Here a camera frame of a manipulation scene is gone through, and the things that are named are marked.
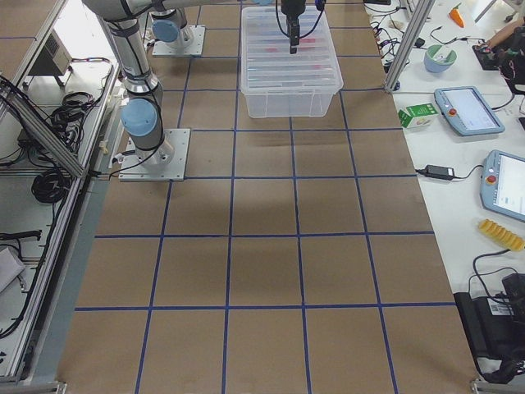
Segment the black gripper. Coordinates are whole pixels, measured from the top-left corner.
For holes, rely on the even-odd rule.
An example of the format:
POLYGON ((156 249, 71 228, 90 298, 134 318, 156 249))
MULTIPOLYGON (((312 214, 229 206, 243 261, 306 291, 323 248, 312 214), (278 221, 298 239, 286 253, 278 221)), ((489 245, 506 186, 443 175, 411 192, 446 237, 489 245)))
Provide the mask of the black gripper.
POLYGON ((305 0, 281 0, 281 12, 286 15, 286 28, 290 41, 290 54, 297 53, 300 41, 300 24, 298 18, 304 13, 305 8, 305 0))

